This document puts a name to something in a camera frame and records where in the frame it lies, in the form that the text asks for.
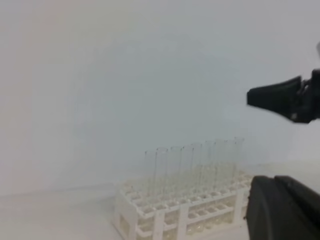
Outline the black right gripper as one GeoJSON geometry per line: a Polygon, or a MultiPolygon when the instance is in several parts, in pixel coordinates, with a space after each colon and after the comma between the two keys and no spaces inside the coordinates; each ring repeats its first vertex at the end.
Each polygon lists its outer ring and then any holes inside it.
{"type": "Polygon", "coordinates": [[[246,104],[281,115],[294,123],[309,124],[320,118],[320,69],[310,79],[300,76],[250,89],[246,104]]]}

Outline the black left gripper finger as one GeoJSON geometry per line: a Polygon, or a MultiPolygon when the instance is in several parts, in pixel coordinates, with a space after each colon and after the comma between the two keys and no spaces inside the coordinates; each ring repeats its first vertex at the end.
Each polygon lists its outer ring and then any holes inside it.
{"type": "Polygon", "coordinates": [[[318,240],[320,195],[290,176],[257,175],[245,219],[250,240],[318,240]]]}

